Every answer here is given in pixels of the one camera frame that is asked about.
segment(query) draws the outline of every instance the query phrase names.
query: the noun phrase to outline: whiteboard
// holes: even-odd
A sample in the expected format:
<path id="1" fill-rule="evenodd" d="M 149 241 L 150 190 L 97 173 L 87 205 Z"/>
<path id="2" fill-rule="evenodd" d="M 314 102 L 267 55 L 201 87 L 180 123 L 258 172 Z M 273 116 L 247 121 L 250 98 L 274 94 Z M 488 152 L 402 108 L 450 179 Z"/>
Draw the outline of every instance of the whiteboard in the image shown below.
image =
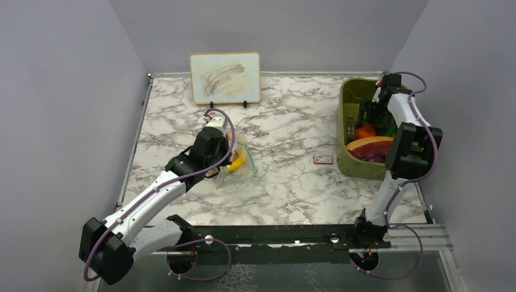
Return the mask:
<path id="1" fill-rule="evenodd" d="M 190 56 L 193 101 L 197 104 L 260 101 L 260 54 L 208 53 Z"/>

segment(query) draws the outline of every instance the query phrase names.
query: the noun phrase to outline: purple hose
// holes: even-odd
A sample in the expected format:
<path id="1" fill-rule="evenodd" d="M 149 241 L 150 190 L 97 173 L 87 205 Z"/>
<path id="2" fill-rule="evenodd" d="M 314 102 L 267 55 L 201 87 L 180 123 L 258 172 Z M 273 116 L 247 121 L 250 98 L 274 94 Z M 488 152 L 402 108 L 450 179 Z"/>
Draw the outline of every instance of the purple hose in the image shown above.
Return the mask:
<path id="1" fill-rule="evenodd" d="M 219 239 L 216 239 L 216 238 L 203 238 L 203 239 L 192 240 L 191 242 L 185 242 L 185 243 L 182 243 L 180 245 L 174 245 L 174 246 L 170 246 L 170 247 L 171 248 L 182 248 L 183 246 L 194 245 L 194 244 L 199 243 L 199 242 L 218 242 L 218 243 L 220 243 L 221 245 L 224 246 L 224 248 L 228 252 L 228 264 L 224 268 L 224 271 L 222 271 L 220 274 L 218 274 L 216 276 L 209 277 L 209 278 L 197 278 L 197 277 L 183 276 L 182 274 L 179 275 L 179 274 L 174 273 L 172 271 L 172 269 L 170 268 L 169 263 L 167 262 L 167 268 L 169 269 L 170 274 L 172 274 L 172 275 L 174 275 L 176 277 L 179 277 L 180 279 L 187 279 L 187 280 L 194 280 L 194 281 L 203 281 L 203 282 L 205 282 L 205 281 L 216 280 L 216 279 L 224 276 L 229 271 L 229 269 L 231 268 L 231 251 L 229 250 L 228 245 L 226 243 L 224 243 L 222 240 L 219 240 Z"/>
<path id="2" fill-rule="evenodd" d="M 218 108 L 211 108 L 209 110 L 207 110 L 204 115 L 206 116 L 209 112 L 211 111 L 216 111 L 216 112 L 219 112 L 221 113 L 223 116 L 226 117 L 226 120 L 228 120 L 228 123 L 229 123 L 229 126 L 231 127 L 231 146 L 229 146 L 229 150 L 228 152 L 226 153 L 226 155 L 224 155 L 224 157 L 221 158 L 221 160 L 219 160 L 217 163 L 215 163 L 214 165 L 210 166 L 210 167 L 207 167 L 203 170 L 199 170 L 198 172 L 193 172 L 193 173 L 189 173 L 187 175 L 183 175 L 183 176 L 180 176 L 178 178 L 173 178 L 171 180 L 168 180 L 162 184 L 160 184 L 159 186 L 157 186 L 156 189 L 162 189 L 163 187 L 166 187 L 168 186 L 169 184 L 171 183 L 175 183 L 177 181 L 181 181 L 183 179 L 186 179 L 186 178 L 191 178 L 192 176 L 196 176 L 196 175 L 201 175 L 201 174 L 204 174 L 214 168 L 216 168 L 217 166 L 219 166 L 222 162 L 224 162 L 230 155 L 231 155 L 231 152 L 232 152 L 232 149 L 233 149 L 233 145 L 235 143 L 235 127 L 233 126 L 233 123 L 231 122 L 231 119 L 229 118 L 229 116 L 224 113 L 222 110 L 218 109 Z M 127 218 L 127 216 L 129 216 L 129 214 L 131 214 L 138 206 L 140 206 L 141 203 L 143 203 L 146 199 L 148 199 L 150 196 L 152 196 L 154 193 L 156 193 L 156 191 L 154 189 L 152 189 L 151 191 L 149 191 L 148 193 L 146 193 L 140 200 L 138 200 L 134 205 L 132 205 L 129 209 L 127 209 L 127 211 L 125 211 L 121 216 L 120 216 L 120 219 L 121 220 L 124 220 L 125 218 Z M 86 264 L 84 265 L 84 272 L 83 272 L 83 277 L 84 277 L 84 280 L 87 281 L 87 282 L 91 282 L 91 281 L 95 281 L 97 280 L 100 276 L 95 276 L 93 278 L 90 278 L 88 276 L 88 270 L 89 270 L 89 266 L 91 265 L 91 260 L 93 259 L 95 253 L 97 252 L 97 249 L 99 248 L 101 242 L 104 240 L 104 238 L 106 238 L 106 236 L 118 225 L 118 222 L 113 222 L 113 224 L 106 230 L 104 231 L 104 233 L 99 237 L 99 239 L 97 240 L 97 242 L 95 242 L 95 245 L 93 245 L 93 248 L 91 249 L 91 251 L 89 252 L 89 256 L 88 256 L 88 259 L 86 260 Z"/>
<path id="3" fill-rule="evenodd" d="M 432 132 L 430 131 L 430 128 L 428 127 L 428 125 L 426 125 L 426 123 L 423 121 L 423 119 L 418 115 L 418 113 L 416 111 L 416 108 L 414 107 L 413 100 L 412 100 L 412 98 L 417 93 L 422 93 L 425 90 L 427 90 L 427 83 L 419 75 L 414 74 L 412 72 L 404 72 L 403 71 L 403 72 L 396 72 L 395 74 L 406 74 L 406 75 L 414 76 L 415 78 L 419 79 L 423 83 L 423 89 L 421 89 L 419 91 L 414 91 L 411 94 L 409 94 L 409 96 L 407 98 L 407 102 L 408 102 L 408 105 L 410 107 L 410 110 L 412 111 L 412 114 L 414 115 L 414 117 L 416 117 L 417 121 L 421 125 L 423 125 L 423 127 L 425 128 L 425 131 L 428 134 L 428 138 L 430 139 L 430 142 L 432 143 L 432 148 L 434 150 L 434 160 L 433 160 L 432 166 L 430 167 L 430 169 L 428 170 L 428 172 L 424 176 L 421 176 L 420 178 L 409 179 L 409 180 L 403 182 L 400 185 L 400 187 L 397 188 L 394 191 L 394 193 L 392 194 L 391 198 L 387 202 L 387 206 L 385 207 L 385 223 L 387 224 L 387 227 L 389 229 L 396 229 L 396 228 L 399 228 L 399 227 L 407 228 L 408 230 L 410 230 L 416 236 L 417 241 L 419 242 L 419 261 L 418 261 L 416 267 L 412 271 L 410 271 L 410 272 L 408 272 L 408 273 L 406 273 L 405 275 L 402 275 L 402 276 L 384 276 L 384 275 L 374 274 L 374 273 L 371 273 L 369 271 L 365 271 L 365 270 L 359 268 L 358 265 L 355 262 L 351 261 L 357 267 L 357 270 L 361 271 L 362 273 L 367 274 L 369 276 L 373 276 L 373 277 L 379 278 L 379 279 L 385 279 L 385 280 L 401 280 L 401 279 L 405 279 L 407 277 L 410 277 L 413 274 L 415 274 L 417 272 L 417 270 L 421 267 L 421 264 L 423 264 L 423 243 L 421 241 L 421 238 L 419 237 L 417 232 L 414 229 L 412 229 L 410 226 L 408 226 L 407 224 L 397 224 L 395 226 L 391 226 L 389 224 L 389 217 L 388 217 L 389 216 L 389 209 L 390 209 L 390 207 L 392 205 L 392 202 L 396 199 L 396 197 L 400 193 L 400 189 L 404 188 L 407 184 L 417 183 L 418 181 L 422 181 L 424 179 L 427 179 L 434 172 L 436 164 L 437 164 L 437 161 L 438 161 L 438 153 L 437 153 L 438 149 L 437 149 L 437 143 L 435 141 L 435 138 L 432 135 Z"/>

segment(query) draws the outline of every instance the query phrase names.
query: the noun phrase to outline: purple cable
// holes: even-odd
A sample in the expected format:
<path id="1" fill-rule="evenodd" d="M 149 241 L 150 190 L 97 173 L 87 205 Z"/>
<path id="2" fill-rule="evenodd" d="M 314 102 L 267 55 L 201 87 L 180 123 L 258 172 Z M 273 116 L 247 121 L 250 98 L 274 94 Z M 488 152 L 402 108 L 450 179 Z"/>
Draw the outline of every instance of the purple cable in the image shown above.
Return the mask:
<path id="1" fill-rule="evenodd" d="M 396 72 L 395 74 L 406 74 L 406 75 L 414 76 L 415 78 L 419 79 L 423 83 L 423 89 L 421 89 L 419 91 L 414 91 L 411 94 L 409 94 L 409 96 L 407 97 L 407 102 L 408 102 L 408 105 L 410 107 L 410 110 L 412 111 L 412 114 L 414 115 L 414 117 L 416 117 L 417 121 L 421 125 L 423 125 L 423 127 L 425 128 L 425 131 L 428 134 L 428 138 L 430 139 L 430 142 L 432 143 L 432 148 L 434 150 L 434 160 L 433 160 L 432 166 L 430 167 L 430 169 L 428 170 L 428 172 L 424 176 L 421 176 L 420 178 L 409 179 L 409 180 L 403 182 L 400 185 L 400 187 L 397 188 L 394 191 L 394 193 L 392 194 L 391 198 L 387 202 L 387 206 L 385 207 L 385 223 L 387 224 L 387 227 L 389 229 L 396 229 L 396 228 L 399 228 L 399 227 L 407 228 L 408 230 L 410 230 L 416 236 L 417 241 L 419 242 L 419 261 L 418 261 L 416 267 L 412 271 L 410 271 L 407 274 L 402 275 L 402 276 L 384 276 L 384 275 L 374 274 L 374 273 L 371 273 L 369 271 L 365 271 L 365 270 L 361 269 L 360 267 L 358 267 L 358 265 L 355 262 L 351 261 L 357 267 L 357 270 L 361 271 L 362 273 L 367 274 L 369 276 L 373 276 L 373 277 L 379 278 L 379 279 L 385 279 L 385 280 L 401 280 L 401 279 L 405 279 L 407 277 L 410 277 L 413 274 L 415 274 L 416 271 L 421 267 L 421 264 L 423 264 L 423 243 L 421 241 L 421 238 L 419 237 L 417 232 L 414 229 L 412 229 L 410 226 L 408 226 L 407 224 L 397 224 L 395 226 L 391 226 L 389 224 L 389 217 L 388 217 L 389 216 L 389 208 L 391 207 L 392 202 L 396 199 L 396 197 L 400 193 L 400 189 L 404 188 L 409 183 L 417 183 L 418 181 L 422 181 L 424 179 L 427 179 L 434 172 L 436 164 L 437 164 L 437 161 L 438 161 L 438 153 L 437 153 L 438 149 L 437 149 L 437 143 L 435 141 L 435 138 L 432 135 L 432 132 L 430 131 L 430 128 L 428 127 L 428 125 L 426 125 L 426 123 L 423 121 L 423 119 L 418 115 L 418 113 L 416 111 L 416 108 L 414 107 L 413 100 L 412 100 L 412 98 L 417 93 L 422 93 L 425 90 L 427 90 L 427 83 L 419 75 L 414 74 L 412 72 L 405 72 L 405 71 L 403 71 L 403 72 Z"/>
<path id="2" fill-rule="evenodd" d="M 209 278 L 197 278 L 197 277 L 190 277 L 190 276 L 183 276 L 182 274 L 176 274 L 172 271 L 172 269 L 170 268 L 169 266 L 169 263 L 167 262 L 167 268 L 169 269 L 170 271 L 170 274 L 169 275 L 174 275 L 176 277 L 178 277 L 179 279 L 187 279 L 187 280 L 194 280 L 194 281 L 202 281 L 202 282 L 205 282 L 205 281 L 213 281 L 213 280 L 216 280 L 222 276 L 224 276 L 228 271 L 229 269 L 231 268 L 231 251 L 229 250 L 229 247 L 226 243 L 224 243 L 222 240 L 219 240 L 219 239 L 216 239 L 216 238 L 203 238 L 203 239 L 198 239 L 198 240 L 192 240 L 191 242 L 185 242 L 185 243 L 182 243 L 180 245 L 173 245 L 173 246 L 170 246 L 171 248 L 182 248 L 183 246 L 187 246 L 187 245 L 194 245 L 196 243 L 199 243 L 199 242 L 218 242 L 220 243 L 221 245 L 224 246 L 224 248 L 226 249 L 226 251 L 228 252 L 228 264 L 226 265 L 226 267 L 224 268 L 224 271 L 222 271 L 220 274 L 216 275 L 216 276 L 213 276 L 213 277 L 209 277 Z"/>
<path id="3" fill-rule="evenodd" d="M 231 122 L 231 119 L 229 118 L 229 116 L 224 113 L 222 110 L 218 109 L 218 108 L 211 108 L 209 110 L 207 110 L 204 115 L 206 116 L 208 113 L 210 113 L 211 111 L 216 111 L 216 112 L 219 112 L 221 113 L 223 116 L 226 117 L 226 120 L 228 120 L 228 123 L 229 123 L 229 126 L 231 127 L 231 146 L 229 146 L 229 150 L 228 152 L 226 153 L 226 155 L 224 155 L 224 157 L 221 158 L 221 160 L 219 160 L 217 163 L 215 163 L 214 165 L 210 166 L 210 167 L 207 167 L 203 170 L 199 170 L 198 172 L 193 172 L 193 173 L 189 173 L 187 175 L 183 175 L 183 176 L 180 176 L 180 177 L 177 177 L 177 178 L 173 178 L 173 179 L 170 179 L 162 184 L 160 184 L 159 186 L 157 186 L 155 189 L 162 189 L 163 187 L 166 187 L 168 186 L 169 184 L 171 183 L 175 183 L 177 181 L 181 181 L 183 179 L 186 179 L 186 178 L 190 178 L 192 176 L 196 176 L 196 175 L 201 175 L 201 174 L 204 174 L 214 168 L 216 168 L 217 166 L 219 166 L 222 162 L 224 162 L 230 155 L 231 155 L 231 152 L 232 152 L 232 149 L 233 149 L 233 145 L 234 145 L 234 137 L 235 137 L 235 127 L 233 126 L 233 123 Z M 127 211 L 125 211 L 125 213 L 123 213 L 121 216 L 120 216 L 120 219 L 121 220 L 124 220 L 125 218 L 127 218 L 127 216 L 129 216 L 129 214 L 131 214 L 138 206 L 140 206 L 141 203 L 143 203 L 146 199 L 148 199 L 150 196 L 152 196 L 154 193 L 156 193 L 156 191 L 154 189 L 152 189 L 151 191 L 149 191 L 148 193 L 146 193 L 140 200 L 138 200 L 134 205 L 132 205 L 129 209 L 127 209 Z M 95 253 L 97 252 L 97 249 L 99 248 L 102 240 L 104 240 L 104 238 L 106 238 L 106 236 L 118 225 L 118 222 L 113 222 L 113 224 L 106 230 L 104 231 L 104 233 L 99 237 L 99 239 L 97 240 L 97 242 L 95 242 L 95 245 L 93 245 L 93 248 L 91 249 L 91 251 L 89 252 L 89 256 L 88 256 L 88 259 L 86 260 L 86 263 L 84 265 L 84 272 L 83 272 L 83 277 L 84 277 L 84 280 L 87 281 L 87 282 L 91 282 L 91 281 L 95 281 L 97 280 L 100 276 L 95 276 L 93 278 L 90 278 L 88 276 L 88 270 L 89 270 L 89 266 L 91 265 L 91 260 L 93 259 Z"/>

